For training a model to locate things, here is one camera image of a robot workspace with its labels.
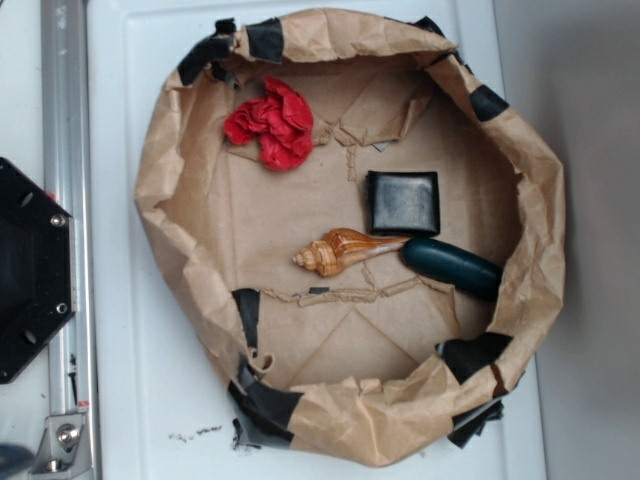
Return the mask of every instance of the seashell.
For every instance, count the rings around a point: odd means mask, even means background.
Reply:
[[[354,263],[400,250],[409,238],[374,238],[349,228],[335,228],[322,240],[311,242],[293,258],[307,270],[322,277],[337,275]]]

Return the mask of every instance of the red cloth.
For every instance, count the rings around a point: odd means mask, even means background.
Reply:
[[[244,102],[224,122],[224,133],[236,145],[258,134],[260,160],[272,170],[300,166],[313,149],[313,114],[307,101],[286,83],[264,77],[265,98]]]

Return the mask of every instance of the dark green cylinder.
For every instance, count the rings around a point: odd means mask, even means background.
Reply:
[[[451,283],[483,300],[498,298],[502,269],[471,252],[432,238],[418,237],[409,240],[400,255],[404,263],[420,275]]]

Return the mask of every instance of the black box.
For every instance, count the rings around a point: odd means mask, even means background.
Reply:
[[[421,235],[440,233],[440,194],[436,172],[367,174],[369,233]]]

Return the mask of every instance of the brown paper bag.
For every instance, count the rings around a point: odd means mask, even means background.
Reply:
[[[419,26],[332,9],[220,22],[157,101],[136,203],[248,441],[396,462],[512,390],[562,306],[562,166]],[[284,173],[222,129],[265,75],[315,118],[316,147]],[[332,278],[291,262],[332,228],[365,230],[369,170],[438,172],[439,239],[505,267],[497,303],[397,254]]]

